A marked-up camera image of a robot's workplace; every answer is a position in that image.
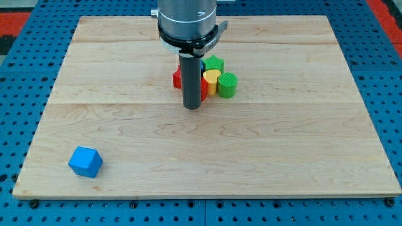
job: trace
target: blue pegboard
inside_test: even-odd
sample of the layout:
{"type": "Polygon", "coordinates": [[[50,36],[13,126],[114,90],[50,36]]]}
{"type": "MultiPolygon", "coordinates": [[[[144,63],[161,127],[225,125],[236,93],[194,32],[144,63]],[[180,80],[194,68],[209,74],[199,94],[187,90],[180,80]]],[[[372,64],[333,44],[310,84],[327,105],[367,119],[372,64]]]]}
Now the blue pegboard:
{"type": "MultiPolygon", "coordinates": [[[[402,202],[20,201],[11,192],[80,16],[149,15],[156,0],[39,0],[0,67],[0,225],[401,225],[402,202]]],[[[237,0],[219,15],[327,15],[402,178],[402,61],[363,0],[237,0]]]]}

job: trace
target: blue block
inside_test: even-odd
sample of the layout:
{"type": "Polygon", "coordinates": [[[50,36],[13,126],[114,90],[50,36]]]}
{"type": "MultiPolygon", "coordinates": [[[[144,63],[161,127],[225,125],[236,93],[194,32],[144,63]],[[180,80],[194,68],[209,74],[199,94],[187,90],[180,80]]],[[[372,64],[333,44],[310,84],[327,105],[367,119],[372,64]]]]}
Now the blue block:
{"type": "Polygon", "coordinates": [[[95,149],[78,146],[68,165],[77,175],[95,178],[102,163],[103,160],[95,149]]]}

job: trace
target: wooden board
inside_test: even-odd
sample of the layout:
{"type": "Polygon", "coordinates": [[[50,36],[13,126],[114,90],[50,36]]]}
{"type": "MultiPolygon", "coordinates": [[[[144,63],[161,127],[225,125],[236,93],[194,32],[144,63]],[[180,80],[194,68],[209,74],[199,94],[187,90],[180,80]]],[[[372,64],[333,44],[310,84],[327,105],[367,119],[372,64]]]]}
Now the wooden board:
{"type": "Polygon", "coordinates": [[[334,198],[401,188],[325,16],[226,17],[232,99],[182,106],[147,17],[83,17],[13,194],[22,199],[334,198]],[[67,163],[99,150],[95,179],[67,163]]]}

